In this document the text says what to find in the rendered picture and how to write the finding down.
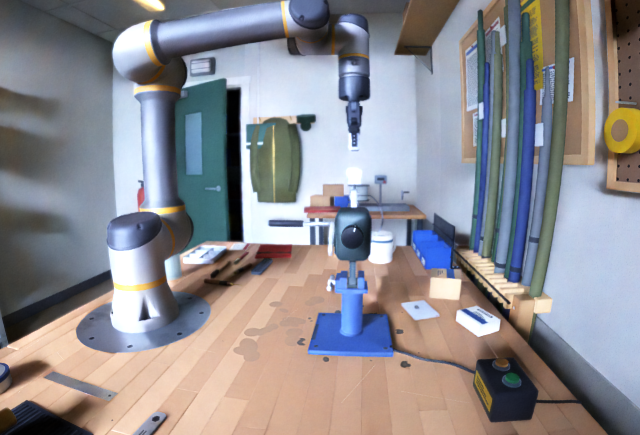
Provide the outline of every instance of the fire extinguisher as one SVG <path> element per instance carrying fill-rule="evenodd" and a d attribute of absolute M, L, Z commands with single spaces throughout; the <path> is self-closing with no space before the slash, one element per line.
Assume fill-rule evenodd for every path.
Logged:
<path fill-rule="evenodd" d="M 142 202 L 144 202 L 144 181 L 138 180 L 140 183 L 140 188 L 138 189 L 138 211 L 140 211 L 140 206 Z"/>

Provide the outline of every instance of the back workbench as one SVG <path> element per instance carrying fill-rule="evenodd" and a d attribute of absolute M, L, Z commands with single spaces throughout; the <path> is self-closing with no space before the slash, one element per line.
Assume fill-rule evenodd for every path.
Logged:
<path fill-rule="evenodd" d="M 257 248 L 250 246 L 243 263 Z M 0 395 L 0 409 L 32 400 L 95 435 L 133 434 L 155 411 L 168 415 L 157 435 L 605 434 L 574 404 L 538 404 L 531 421 L 490 423 L 473 375 L 454 367 L 399 354 L 308 355 L 318 312 L 340 309 L 340 296 L 326 291 L 327 279 L 347 264 L 328 257 L 326 246 L 294 246 L 292 258 L 274 260 L 262 276 L 246 272 L 231 287 L 203 283 L 238 254 L 214 266 L 183 265 L 184 276 L 170 282 L 174 291 L 196 294 L 212 307 L 202 329 L 173 345 L 128 354 L 82 345 L 76 326 L 110 301 L 107 294 L 0 350 L 14 378 Z M 389 265 L 358 265 L 369 284 L 365 313 L 389 315 L 395 348 L 469 368 L 479 358 L 515 357 L 538 398 L 574 398 L 509 323 L 476 338 L 455 322 L 457 309 L 473 305 L 498 315 L 466 278 L 460 301 L 442 301 L 427 298 L 430 277 L 410 247 L 398 247 Z M 422 299 L 440 318 L 416 322 L 400 306 Z M 57 385 L 43 378 L 52 370 L 118 395 L 106 402 Z"/>

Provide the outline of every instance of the circular metal base plate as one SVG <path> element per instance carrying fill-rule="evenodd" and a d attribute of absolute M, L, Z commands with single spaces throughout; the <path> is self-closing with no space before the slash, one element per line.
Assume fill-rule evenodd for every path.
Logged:
<path fill-rule="evenodd" d="M 142 352 L 164 347 L 188 337 L 202 327 L 211 315 L 211 307 L 190 293 L 173 292 L 180 315 L 169 325 L 152 332 L 124 333 L 111 325 L 111 304 L 89 313 L 78 325 L 76 335 L 84 345 L 108 353 Z"/>

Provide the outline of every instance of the yellow poster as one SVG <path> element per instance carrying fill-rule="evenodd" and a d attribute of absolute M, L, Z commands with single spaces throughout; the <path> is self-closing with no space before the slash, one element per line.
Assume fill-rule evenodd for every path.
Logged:
<path fill-rule="evenodd" d="M 542 15 L 540 14 L 540 0 L 524 0 L 520 13 L 528 13 L 530 20 L 531 44 L 533 45 L 533 77 L 534 88 L 542 88 Z"/>

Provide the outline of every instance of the corkboard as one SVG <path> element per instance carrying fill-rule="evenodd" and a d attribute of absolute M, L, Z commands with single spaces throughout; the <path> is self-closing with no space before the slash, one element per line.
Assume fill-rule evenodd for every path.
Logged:
<path fill-rule="evenodd" d="M 640 108 L 640 0 L 604 0 L 609 65 L 609 113 Z M 620 105 L 617 101 L 636 102 Z M 640 152 L 609 152 L 607 188 L 640 193 Z"/>
<path fill-rule="evenodd" d="M 540 12 L 543 65 L 546 67 L 553 64 L 555 59 L 555 0 L 540 0 Z M 569 57 L 575 58 L 575 66 L 573 101 L 569 102 L 567 112 L 564 163 L 593 165 L 595 162 L 595 61 L 590 0 L 570 0 L 569 14 Z M 504 25 L 504 0 L 493 0 L 484 10 L 485 28 L 498 17 L 500 17 L 500 24 Z M 476 20 L 460 40 L 463 163 L 475 163 L 476 159 L 476 148 L 473 146 L 473 113 L 477 110 L 467 111 L 465 51 L 477 40 L 477 29 Z M 540 122 L 541 116 L 540 91 L 537 91 L 536 123 Z M 506 97 L 503 99 L 502 118 L 506 118 Z M 536 148 L 535 163 L 538 163 L 538 151 L 539 149 Z"/>

